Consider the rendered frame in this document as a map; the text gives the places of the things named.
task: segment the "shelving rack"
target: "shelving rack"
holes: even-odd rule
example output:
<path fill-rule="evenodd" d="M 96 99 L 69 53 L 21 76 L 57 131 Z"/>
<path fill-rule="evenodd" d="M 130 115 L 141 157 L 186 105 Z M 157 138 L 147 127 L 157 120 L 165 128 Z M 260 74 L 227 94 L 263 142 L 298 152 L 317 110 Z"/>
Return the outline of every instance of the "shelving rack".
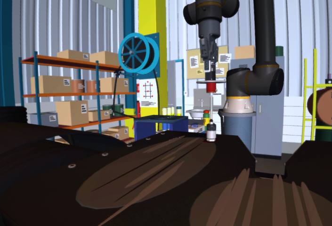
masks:
<path fill-rule="evenodd" d="M 23 92 L 23 68 L 22 64 L 28 64 L 28 65 L 34 65 L 34 76 L 35 76 L 35 94 L 26 94 L 24 95 Z M 102 93 L 99 90 L 99 71 L 101 72 L 115 72 L 118 67 L 112 66 L 112 65 L 105 65 L 105 64 L 99 64 L 98 61 L 95 63 L 93 62 L 85 62 L 80 60 L 71 60 L 71 59 L 65 59 L 65 58 L 58 58 L 53 56 L 42 56 L 38 55 L 37 51 L 34 51 L 34 56 L 22 60 L 21 57 L 19 57 L 19 82 L 20 82 L 20 100 L 21 100 L 21 106 L 24 107 L 24 99 L 28 97 L 35 97 L 36 99 L 36 113 L 38 117 L 38 125 L 41 125 L 41 111 L 40 111 L 40 97 L 72 97 L 76 96 L 76 93 L 39 93 L 39 71 L 38 66 L 55 66 L 55 67 L 66 67 L 66 68 L 73 68 L 78 69 L 78 79 L 81 79 L 81 69 L 85 70 L 92 70 L 96 71 L 96 81 L 97 81 L 97 92 L 96 93 L 82 93 L 81 96 L 79 96 L 79 100 L 82 100 L 82 96 L 97 96 L 97 110 L 98 110 L 98 121 L 89 122 L 86 124 L 76 125 L 76 126 L 63 126 L 59 125 L 60 128 L 65 129 L 77 129 L 81 128 L 82 131 L 84 131 L 84 127 L 86 126 L 93 126 L 98 125 L 99 133 L 102 133 L 102 124 L 113 122 L 113 121 L 121 121 L 128 119 L 126 116 L 114 116 L 107 120 L 101 120 L 100 118 L 100 95 L 113 95 L 112 92 L 106 92 Z M 117 95 L 118 104 L 120 103 L 119 95 L 135 95 L 134 101 L 136 100 L 136 92 L 117 92 L 115 93 Z"/>
<path fill-rule="evenodd" d="M 301 143 L 304 143 L 304 135 L 305 135 L 305 122 L 311 121 L 311 137 L 310 140 L 314 140 L 315 129 L 332 129 L 331 126 L 317 126 L 316 122 L 316 89 L 317 88 L 326 88 L 332 87 L 332 84 L 317 84 L 316 79 L 316 49 L 314 49 L 314 81 L 312 86 L 307 86 L 307 59 L 304 59 L 304 106 L 303 106 L 303 129 L 301 133 Z M 313 89 L 313 115 L 311 119 L 306 119 L 306 108 L 307 108 L 307 89 Z"/>

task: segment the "gray bin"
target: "gray bin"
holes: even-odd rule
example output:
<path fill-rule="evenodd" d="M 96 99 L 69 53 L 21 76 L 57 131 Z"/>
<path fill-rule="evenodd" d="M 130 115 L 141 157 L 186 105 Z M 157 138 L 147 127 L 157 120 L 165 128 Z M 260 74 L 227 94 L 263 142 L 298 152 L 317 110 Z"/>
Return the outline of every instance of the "gray bin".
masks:
<path fill-rule="evenodd" d="M 41 124 L 43 126 L 58 127 L 58 113 L 56 112 L 43 112 L 40 114 Z M 30 114 L 30 123 L 38 125 L 38 116 L 36 113 Z"/>

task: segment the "corrugated metal wall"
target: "corrugated metal wall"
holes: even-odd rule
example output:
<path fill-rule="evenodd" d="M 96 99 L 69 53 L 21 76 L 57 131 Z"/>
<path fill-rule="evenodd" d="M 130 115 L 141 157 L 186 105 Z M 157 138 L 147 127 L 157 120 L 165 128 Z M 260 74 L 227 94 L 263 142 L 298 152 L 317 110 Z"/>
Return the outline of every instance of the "corrugated metal wall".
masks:
<path fill-rule="evenodd" d="M 217 40 L 219 46 L 229 46 L 233 57 L 236 46 L 255 45 L 253 0 L 239 1 L 238 13 L 223 19 Z M 184 6 L 192 2 L 194 0 L 166 0 L 167 60 L 186 59 L 187 50 L 199 48 L 197 25 L 190 26 L 183 18 Z M 332 74 L 332 0 L 274 0 L 274 6 L 276 45 L 284 46 L 285 96 L 301 97 L 304 58 L 308 59 L 308 85 L 312 85 L 314 48 L 318 49 L 318 83 L 324 83 L 328 72 Z M 185 82 L 189 97 L 193 96 L 193 89 L 201 88 L 196 80 Z"/>
<path fill-rule="evenodd" d="M 123 40 L 123 1 L 117 12 L 91 0 L 13 0 L 12 15 L 13 68 L 16 103 L 20 103 L 18 58 L 39 55 L 56 57 L 57 52 L 73 49 L 95 53 L 118 52 Z M 31 93 L 33 65 L 23 65 L 24 94 Z M 60 75 L 78 78 L 77 69 L 39 66 L 39 75 Z M 95 71 L 82 70 L 82 79 L 94 80 Z M 99 77 L 111 73 L 100 72 Z M 26 103 L 34 102 L 25 98 Z M 74 97 L 41 97 L 41 101 L 74 100 Z"/>

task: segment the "cardboard box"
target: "cardboard box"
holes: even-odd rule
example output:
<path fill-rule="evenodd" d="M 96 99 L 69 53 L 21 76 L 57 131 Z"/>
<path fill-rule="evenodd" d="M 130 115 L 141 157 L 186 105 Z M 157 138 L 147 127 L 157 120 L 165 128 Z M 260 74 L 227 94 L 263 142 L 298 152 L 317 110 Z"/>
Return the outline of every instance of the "cardboard box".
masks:
<path fill-rule="evenodd" d="M 204 125 L 198 125 L 197 128 L 192 128 L 191 126 L 188 126 L 188 132 L 189 133 L 202 133 L 202 132 L 205 132 L 205 126 Z"/>
<path fill-rule="evenodd" d="M 87 100 L 57 101 L 55 107 L 59 125 L 76 126 L 89 123 Z"/>
<path fill-rule="evenodd" d="M 35 94 L 35 77 L 30 78 L 32 94 Z M 39 76 L 39 93 L 71 93 L 72 78 L 63 76 Z"/>
<path fill-rule="evenodd" d="M 89 121 L 98 121 L 98 110 L 88 112 Z M 100 120 L 110 119 L 109 110 L 100 110 Z"/>
<path fill-rule="evenodd" d="M 99 79 L 99 83 L 100 83 L 101 93 L 114 92 L 115 78 L 102 78 Z M 118 78 L 116 92 L 129 92 L 129 91 L 130 87 L 128 79 Z"/>
<path fill-rule="evenodd" d="M 114 132 L 114 131 L 103 131 L 102 134 L 120 139 L 119 133 Z"/>
<path fill-rule="evenodd" d="M 55 142 L 59 142 L 59 143 L 62 143 L 62 144 L 66 144 L 68 145 L 69 143 L 66 142 L 66 140 L 64 140 L 63 138 L 60 138 L 60 139 L 56 139 Z"/>
<path fill-rule="evenodd" d="M 228 46 L 219 46 L 219 60 L 216 65 L 216 78 L 225 78 L 228 71 L 228 63 L 223 62 L 220 55 L 229 55 Z M 187 50 L 187 79 L 204 79 L 204 63 L 200 49 Z"/>
<path fill-rule="evenodd" d="M 124 140 L 130 137 L 128 126 L 114 126 L 109 128 L 108 131 L 119 133 L 120 140 Z"/>
<path fill-rule="evenodd" d="M 38 115 L 32 113 L 30 116 L 30 124 L 38 125 Z M 58 113 L 56 112 L 43 112 L 40 114 L 41 124 L 43 126 L 58 127 Z"/>
<path fill-rule="evenodd" d="M 90 55 L 90 62 L 98 61 L 100 64 L 113 65 L 119 67 L 118 53 L 112 53 L 107 51 L 92 53 Z"/>
<path fill-rule="evenodd" d="M 70 49 L 57 53 L 57 57 L 89 62 L 89 53 L 79 52 Z"/>
<path fill-rule="evenodd" d="M 235 47 L 235 59 L 255 58 L 254 46 L 237 46 Z"/>

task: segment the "black tire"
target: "black tire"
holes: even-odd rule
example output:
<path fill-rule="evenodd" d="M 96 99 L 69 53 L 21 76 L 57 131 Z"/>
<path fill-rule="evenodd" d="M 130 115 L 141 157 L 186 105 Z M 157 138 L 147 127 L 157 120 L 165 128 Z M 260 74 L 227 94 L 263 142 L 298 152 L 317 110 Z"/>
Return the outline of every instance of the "black tire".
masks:
<path fill-rule="evenodd" d="M 0 107 L 0 122 L 27 123 L 27 112 L 25 107 L 12 106 Z"/>

